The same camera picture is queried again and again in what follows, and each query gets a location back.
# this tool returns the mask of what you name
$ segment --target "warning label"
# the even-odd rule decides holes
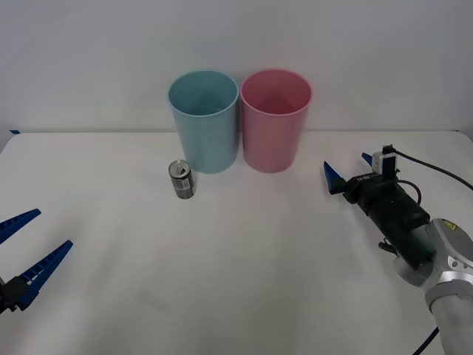
[[[445,222],[445,224],[450,227],[450,229],[452,231],[456,230],[457,229],[457,225],[456,224],[453,224],[452,222],[449,222],[448,220],[443,220]]]

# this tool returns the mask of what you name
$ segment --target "can lid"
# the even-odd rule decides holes
[[[191,171],[189,163],[185,160],[175,160],[169,164],[169,175],[171,178],[183,178]]]

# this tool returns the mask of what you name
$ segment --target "cup rim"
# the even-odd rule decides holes
[[[176,83],[177,81],[179,81],[180,79],[186,77],[187,75],[190,75],[190,74],[195,74],[196,72],[215,72],[217,74],[220,74],[220,75],[224,75],[225,77],[229,78],[235,85],[236,87],[236,95],[235,95],[235,99],[231,102],[231,104],[229,104],[226,108],[224,108],[222,111],[219,111],[219,112],[215,112],[215,113],[211,113],[210,115],[191,115],[190,113],[186,113],[184,111],[181,111],[180,109],[177,109],[171,102],[171,99],[169,98],[169,93],[171,92],[171,88],[172,86],[174,85],[174,83]],[[238,97],[240,96],[240,91],[239,91],[239,87],[238,87],[238,84],[237,82],[235,81],[235,79],[233,79],[231,76],[229,76],[228,74],[225,74],[224,72],[220,72],[218,70],[193,70],[191,72],[187,72],[186,74],[182,74],[180,77],[176,78],[171,86],[169,87],[169,90],[168,90],[168,95],[167,95],[167,99],[168,99],[168,103],[169,105],[171,105],[171,108],[172,109],[175,109],[176,111],[178,111],[179,113],[185,115],[185,116],[188,116],[188,117],[197,117],[197,118],[206,118],[206,117],[212,117],[212,116],[216,116],[216,115],[220,115],[221,113],[225,112],[225,111],[228,111],[238,100]]]
[[[250,105],[246,99],[245,99],[245,96],[243,95],[243,87],[244,85],[246,84],[246,82],[252,78],[253,76],[255,76],[256,74],[260,74],[261,72],[288,72],[294,76],[297,76],[299,78],[301,78],[305,83],[306,85],[309,87],[309,91],[310,91],[310,97],[309,97],[309,100],[307,101],[307,103],[304,105],[304,107],[302,107],[301,109],[298,109],[297,111],[294,111],[294,112],[289,112],[289,113],[282,113],[282,114],[277,114],[277,113],[267,113],[267,112],[264,112],[264,111],[261,111],[255,107],[253,107],[252,105]],[[258,113],[261,113],[263,115],[266,115],[266,116],[271,116],[271,117],[286,117],[286,116],[292,116],[292,115],[295,115],[295,114],[298,114],[302,111],[304,111],[305,109],[307,109],[310,105],[310,103],[312,102],[312,98],[313,98],[313,89],[312,89],[312,85],[310,85],[309,81],[304,78],[302,75],[298,74],[297,72],[293,72],[292,70],[288,70],[288,69],[283,69],[283,68],[267,68],[267,69],[263,69],[263,70],[259,70],[257,72],[254,72],[253,74],[249,75],[242,83],[242,89],[240,90],[241,92],[241,97],[242,97],[242,101],[243,103],[245,103],[245,105],[247,107],[249,107],[250,109],[252,109],[253,111],[256,111]]]

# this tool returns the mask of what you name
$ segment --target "pink cup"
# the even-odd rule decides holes
[[[294,161],[312,99],[309,83],[288,70],[263,70],[242,85],[243,152],[260,172],[282,172]]]

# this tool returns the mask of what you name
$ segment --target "soda can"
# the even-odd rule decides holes
[[[185,160],[175,160],[169,165],[169,176],[172,186],[179,198],[191,198],[195,193],[194,179],[189,163]]]

